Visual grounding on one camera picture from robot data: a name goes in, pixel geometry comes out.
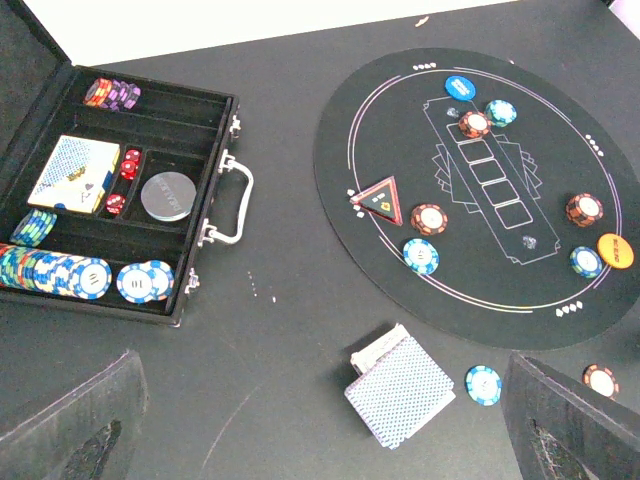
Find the triangular all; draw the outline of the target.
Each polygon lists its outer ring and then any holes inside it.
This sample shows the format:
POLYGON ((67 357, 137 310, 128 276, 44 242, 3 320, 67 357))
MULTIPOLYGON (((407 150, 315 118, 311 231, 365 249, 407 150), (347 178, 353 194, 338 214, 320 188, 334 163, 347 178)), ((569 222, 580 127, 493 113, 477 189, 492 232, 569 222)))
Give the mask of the triangular all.
POLYGON ((403 225, 399 195, 394 176, 387 177, 366 188, 354 195, 350 201, 353 205, 357 205, 396 226, 403 225))

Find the blue round button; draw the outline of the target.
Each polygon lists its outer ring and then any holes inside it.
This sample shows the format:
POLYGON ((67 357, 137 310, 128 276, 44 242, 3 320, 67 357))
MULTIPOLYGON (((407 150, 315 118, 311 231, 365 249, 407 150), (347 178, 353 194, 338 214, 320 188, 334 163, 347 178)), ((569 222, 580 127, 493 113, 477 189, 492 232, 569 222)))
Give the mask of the blue round button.
POLYGON ((444 88, 449 96, 458 101, 470 102, 476 96, 475 84, 464 76, 452 75, 447 77, 444 88))

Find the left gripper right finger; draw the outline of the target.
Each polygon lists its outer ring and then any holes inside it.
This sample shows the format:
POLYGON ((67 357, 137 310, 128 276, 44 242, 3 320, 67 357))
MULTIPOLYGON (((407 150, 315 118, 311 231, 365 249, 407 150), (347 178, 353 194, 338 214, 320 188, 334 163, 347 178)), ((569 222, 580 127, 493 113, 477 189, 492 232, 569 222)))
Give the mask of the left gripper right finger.
POLYGON ((501 409, 524 479, 639 477, 639 415, 537 359, 511 354, 501 409))

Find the single green poker chip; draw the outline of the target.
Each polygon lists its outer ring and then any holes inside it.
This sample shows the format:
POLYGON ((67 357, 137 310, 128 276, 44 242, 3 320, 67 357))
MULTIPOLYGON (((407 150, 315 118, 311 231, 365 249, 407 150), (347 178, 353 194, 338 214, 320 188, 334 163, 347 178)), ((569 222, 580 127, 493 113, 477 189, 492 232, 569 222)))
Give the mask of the single green poker chip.
POLYGON ((476 365, 466 373, 465 385, 472 400, 482 406, 496 405, 501 397, 502 381, 491 367, 476 365))

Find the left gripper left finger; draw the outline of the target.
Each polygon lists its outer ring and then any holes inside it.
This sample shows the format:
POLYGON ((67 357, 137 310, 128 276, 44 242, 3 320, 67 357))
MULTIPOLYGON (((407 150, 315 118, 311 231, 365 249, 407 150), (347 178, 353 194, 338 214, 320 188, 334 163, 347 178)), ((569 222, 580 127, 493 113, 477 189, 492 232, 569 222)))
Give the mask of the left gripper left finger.
POLYGON ((127 350, 78 385, 1 416, 1 477, 124 479, 148 401, 140 356, 127 350))

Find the orange round button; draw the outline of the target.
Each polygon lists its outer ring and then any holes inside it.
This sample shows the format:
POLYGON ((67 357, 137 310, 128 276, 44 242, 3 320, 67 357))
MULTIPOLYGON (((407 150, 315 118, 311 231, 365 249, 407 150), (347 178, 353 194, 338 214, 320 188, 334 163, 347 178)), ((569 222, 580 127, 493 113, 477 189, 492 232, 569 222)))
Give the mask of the orange round button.
POLYGON ((612 268, 627 269, 634 263, 634 250, 620 235, 605 233, 598 239, 596 246, 602 260, 612 268))

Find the blue patterned card deck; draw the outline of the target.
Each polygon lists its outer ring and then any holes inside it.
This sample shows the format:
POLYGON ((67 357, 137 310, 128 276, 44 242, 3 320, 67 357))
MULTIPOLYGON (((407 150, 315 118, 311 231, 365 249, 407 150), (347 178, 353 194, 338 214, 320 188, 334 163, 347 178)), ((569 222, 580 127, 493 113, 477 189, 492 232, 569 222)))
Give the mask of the blue patterned card deck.
POLYGON ((394 450, 455 399, 453 388, 453 380, 408 336, 344 395, 381 446, 394 450))

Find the chips row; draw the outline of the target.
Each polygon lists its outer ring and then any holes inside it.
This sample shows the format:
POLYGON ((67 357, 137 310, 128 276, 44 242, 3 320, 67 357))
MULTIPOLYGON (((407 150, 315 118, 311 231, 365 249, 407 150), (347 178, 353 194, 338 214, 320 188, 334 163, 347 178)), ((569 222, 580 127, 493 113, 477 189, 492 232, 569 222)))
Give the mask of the chips row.
POLYGON ((96 300, 111 282, 103 259, 1 244, 2 287, 96 300))

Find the brown poker chip stack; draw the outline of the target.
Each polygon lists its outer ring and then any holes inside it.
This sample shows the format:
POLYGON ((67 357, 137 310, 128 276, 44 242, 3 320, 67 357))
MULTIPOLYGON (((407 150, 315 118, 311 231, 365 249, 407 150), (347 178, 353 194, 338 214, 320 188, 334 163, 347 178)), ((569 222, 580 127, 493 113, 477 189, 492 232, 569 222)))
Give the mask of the brown poker chip stack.
POLYGON ((620 391, 612 370, 597 364, 591 364, 584 369, 582 381, 586 386, 610 399, 615 399, 620 391))

